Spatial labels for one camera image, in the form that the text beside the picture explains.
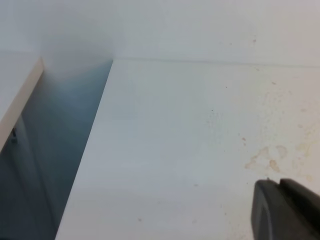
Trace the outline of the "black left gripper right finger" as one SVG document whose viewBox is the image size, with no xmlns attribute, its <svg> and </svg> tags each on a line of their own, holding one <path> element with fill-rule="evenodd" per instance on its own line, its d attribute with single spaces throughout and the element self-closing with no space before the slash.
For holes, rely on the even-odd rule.
<svg viewBox="0 0 320 240">
<path fill-rule="evenodd" d="M 279 186 L 293 204 L 294 210 L 320 239 L 320 196 L 300 183 L 283 178 Z"/>
</svg>

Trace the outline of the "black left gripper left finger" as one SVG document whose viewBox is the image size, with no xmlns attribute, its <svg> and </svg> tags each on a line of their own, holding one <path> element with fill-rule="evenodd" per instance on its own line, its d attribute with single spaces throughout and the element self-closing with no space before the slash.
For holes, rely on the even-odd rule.
<svg viewBox="0 0 320 240">
<path fill-rule="evenodd" d="M 258 180 L 254 185 L 251 228 L 255 240 L 310 239 L 309 228 L 272 180 Z"/>
</svg>

